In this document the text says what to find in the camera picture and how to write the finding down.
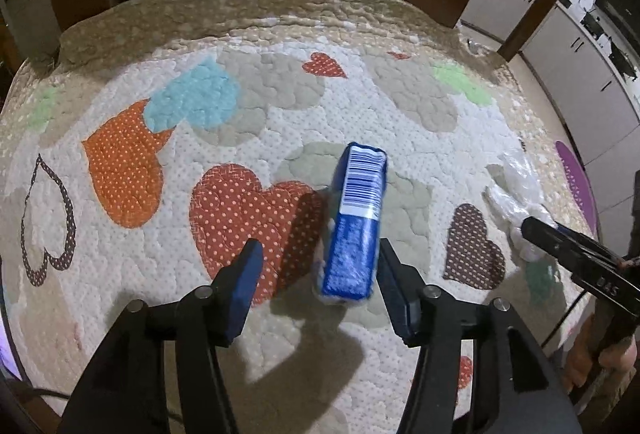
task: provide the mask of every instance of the floor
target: floor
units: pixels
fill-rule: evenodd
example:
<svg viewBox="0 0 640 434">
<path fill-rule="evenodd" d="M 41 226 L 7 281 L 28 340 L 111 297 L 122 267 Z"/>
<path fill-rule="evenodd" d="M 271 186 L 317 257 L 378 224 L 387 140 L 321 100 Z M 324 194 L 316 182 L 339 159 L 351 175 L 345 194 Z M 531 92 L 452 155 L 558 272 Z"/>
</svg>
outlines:
<svg viewBox="0 0 640 434">
<path fill-rule="evenodd" d="M 478 44 L 481 44 L 493 51 L 497 51 L 500 47 L 500 43 L 498 41 L 495 41 L 467 26 L 462 26 L 460 31 L 474 42 L 477 42 Z M 562 121 L 558 117 L 558 114 L 556 113 L 556 110 L 551 104 L 548 96 L 546 96 L 545 90 L 542 88 L 531 69 L 527 66 L 527 63 L 520 55 L 516 55 L 511 62 L 509 62 L 509 66 L 517 81 L 520 83 L 524 96 L 531 104 L 533 111 L 545 124 L 546 131 L 552 140 L 563 141 L 571 148 L 571 142 L 569 141 L 569 137 L 562 126 Z"/>
</svg>

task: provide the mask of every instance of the countertop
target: countertop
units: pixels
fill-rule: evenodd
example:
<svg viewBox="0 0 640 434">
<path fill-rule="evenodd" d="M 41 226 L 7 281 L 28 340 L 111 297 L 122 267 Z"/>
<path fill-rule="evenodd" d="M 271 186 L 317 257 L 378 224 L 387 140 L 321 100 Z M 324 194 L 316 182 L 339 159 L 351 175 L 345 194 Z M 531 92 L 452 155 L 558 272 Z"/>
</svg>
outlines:
<svg viewBox="0 0 640 434">
<path fill-rule="evenodd" d="M 611 70 L 614 78 L 619 82 L 622 88 L 625 90 L 626 96 L 629 97 L 629 101 L 631 102 L 632 107 L 636 111 L 638 118 L 640 118 L 640 78 L 637 81 L 633 81 L 632 78 L 625 79 L 623 75 L 616 69 L 613 65 L 613 62 L 609 59 L 609 56 L 606 52 L 600 47 L 600 45 L 596 42 L 596 40 L 591 36 L 589 32 L 587 32 L 586 28 L 580 23 L 580 20 L 577 18 L 576 14 L 571 10 L 565 8 L 559 2 L 556 2 L 556 7 L 561 10 L 571 21 L 578 27 L 578 29 L 582 32 L 582 35 L 585 37 L 587 42 L 590 42 L 591 45 L 596 48 L 598 53 L 602 56 L 605 63 Z"/>
</svg>

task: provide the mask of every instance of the white barcode label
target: white barcode label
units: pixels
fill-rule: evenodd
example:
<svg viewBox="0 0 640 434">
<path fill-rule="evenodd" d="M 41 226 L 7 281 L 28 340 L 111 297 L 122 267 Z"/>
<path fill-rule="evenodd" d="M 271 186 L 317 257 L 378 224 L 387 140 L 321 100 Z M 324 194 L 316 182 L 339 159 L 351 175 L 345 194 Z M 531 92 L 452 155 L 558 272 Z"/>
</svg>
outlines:
<svg viewBox="0 0 640 434">
<path fill-rule="evenodd" d="M 352 146 L 344 174 L 340 213 L 380 220 L 386 154 Z"/>
</svg>

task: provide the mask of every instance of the silver bolt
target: silver bolt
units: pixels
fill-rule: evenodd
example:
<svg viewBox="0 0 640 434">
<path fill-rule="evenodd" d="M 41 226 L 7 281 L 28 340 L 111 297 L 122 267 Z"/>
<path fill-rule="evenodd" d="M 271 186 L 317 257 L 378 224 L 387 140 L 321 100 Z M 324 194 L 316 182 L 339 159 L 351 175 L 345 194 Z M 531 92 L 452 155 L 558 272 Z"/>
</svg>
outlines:
<svg viewBox="0 0 640 434">
<path fill-rule="evenodd" d="M 437 299 L 440 295 L 442 295 L 442 290 L 437 286 L 434 286 L 433 284 L 429 284 L 428 286 L 424 287 L 422 293 L 424 293 L 424 296 L 429 299 Z"/>
<path fill-rule="evenodd" d="M 195 291 L 196 298 L 198 299 L 209 298 L 212 294 L 213 290 L 211 289 L 211 286 L 200 286 L 199 288 L 196 288 Z"/>
<path fill-rule="evenodd" d="M 140 299 L 132 300 L 131 302 L 129 302 L 129 304 L 127 304 L 127 311 L 129 313 L 137 313 L 142 309 L 144 305 L 145 303 Z"/>
<path fill-rule="evenodd" d="M 511 304 L 507 299 L 498 297 L 496 300 L 494 300 L 494 306 L 500 311 L 507 311 L 511 307 Z"/>
</svg>

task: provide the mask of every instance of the bedspread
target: bedspread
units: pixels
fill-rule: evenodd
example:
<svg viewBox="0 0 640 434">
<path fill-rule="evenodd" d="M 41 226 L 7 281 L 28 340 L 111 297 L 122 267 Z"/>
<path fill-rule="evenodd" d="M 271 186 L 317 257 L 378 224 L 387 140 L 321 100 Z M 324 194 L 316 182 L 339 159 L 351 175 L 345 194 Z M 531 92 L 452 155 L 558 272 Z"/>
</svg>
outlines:
<svg viewBox="0 0 640 434">
<path fill-rule="evenodd" d="M 39 387 L 70 392 L 128 301 L 178 300 L 256 237 L 253 306 L 220 350 L 240 431 L 394 432 L 417 351 L 379 291 L 348 309 L 310 291 L 319 191 L 350 141 L 388 153 L 382 236 L 430 284 L 506 297 L 539 340 L 578 293 L 512 253 L 482 196 L 524 146 L 553 217 L 590 233 L 508 66 L 400 0 L 132 0 L 22 66 L 0 141 L 2 290 Z"/>
</svg>

